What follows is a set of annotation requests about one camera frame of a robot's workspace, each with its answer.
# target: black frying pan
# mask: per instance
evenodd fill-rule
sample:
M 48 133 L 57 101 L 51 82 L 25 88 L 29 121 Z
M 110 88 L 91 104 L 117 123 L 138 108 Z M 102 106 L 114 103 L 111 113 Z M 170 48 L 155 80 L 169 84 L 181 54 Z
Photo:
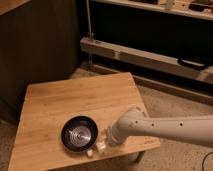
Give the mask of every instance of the black frying pan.
M 61 140 L 71 152 L 83 152 L 91 148 L 98 136 L 96 123 L 87 116 L 70 119 L 62 129 Z

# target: metal shelf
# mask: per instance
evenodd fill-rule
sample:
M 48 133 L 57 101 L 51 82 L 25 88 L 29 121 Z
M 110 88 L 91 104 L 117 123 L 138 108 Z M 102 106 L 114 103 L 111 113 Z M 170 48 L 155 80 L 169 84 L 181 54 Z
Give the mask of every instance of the metal shelf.
M 183 11 L 178 9 L 172 9 L 169 7 L 170 5 L 159 6 L 159 5 L 134 2 L 134 1 L 128 1 L 128 0 L 92 0 L 92 1 L 213 21 L 213 14 L 195 12 L 192 10 Z M 167 3 L 168 2 L 169 4 L 172 4 L 173 0 L 168 0 Z

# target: table leg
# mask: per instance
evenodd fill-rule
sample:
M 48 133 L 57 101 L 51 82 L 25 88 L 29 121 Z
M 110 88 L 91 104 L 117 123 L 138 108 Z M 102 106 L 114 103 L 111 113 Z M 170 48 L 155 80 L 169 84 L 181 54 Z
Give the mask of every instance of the table leg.
M 136 157 L 136 159 L 135 159 L 135 161 L 134 161 L 134 163 L 139 164 L 140 161 L 141 161 L 141 159 L 142 159 L 142 157 L 143 157 L 143 155 L 144 155 L 144 153 L 145 153 L 145 151 L 139 152 L 139 153 L 138 153 L 138 156 Z

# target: tiled floor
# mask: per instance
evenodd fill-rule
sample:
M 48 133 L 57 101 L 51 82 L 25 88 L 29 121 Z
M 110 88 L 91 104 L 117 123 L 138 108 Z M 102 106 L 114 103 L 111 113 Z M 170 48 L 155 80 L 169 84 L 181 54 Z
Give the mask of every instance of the tiled floor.
M 93 76 L 78 69 L 71 78 Z M 213 107 L 174 95 L 138 86 L 152 117 L 198 116 L 213 114 Z M 7 170 L 15 139 L 16 127 L 0 122 L 0 171 Z M 169 140 L 161 140 L 161 147 L 147 151 L 139 164 L 132 164 L 135 154 L 95 163 L 58 169 L 63 171 L 200 171 L 204 155 L 213 149 Z M 213 155 L 206 160 L 206 170 L 213 169 Z

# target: small white object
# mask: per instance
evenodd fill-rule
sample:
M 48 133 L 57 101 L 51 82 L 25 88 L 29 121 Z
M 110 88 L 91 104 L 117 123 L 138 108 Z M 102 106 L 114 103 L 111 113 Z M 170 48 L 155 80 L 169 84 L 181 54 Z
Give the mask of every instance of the small white object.
M 90 150 L 87 151 L 87 156 L 88 156 L 89 158 L 92 158 L 92 157 L 93 157 L 93 150 L 92 150 L 92 149 L 90 149 Z
M 105 155 L 106 154 L 107 145 L 106 145 L 105 141 L 97 142 L 96 143 L 96 147 L 97 147 L 97 150 L 98 150 L 100 155 Z

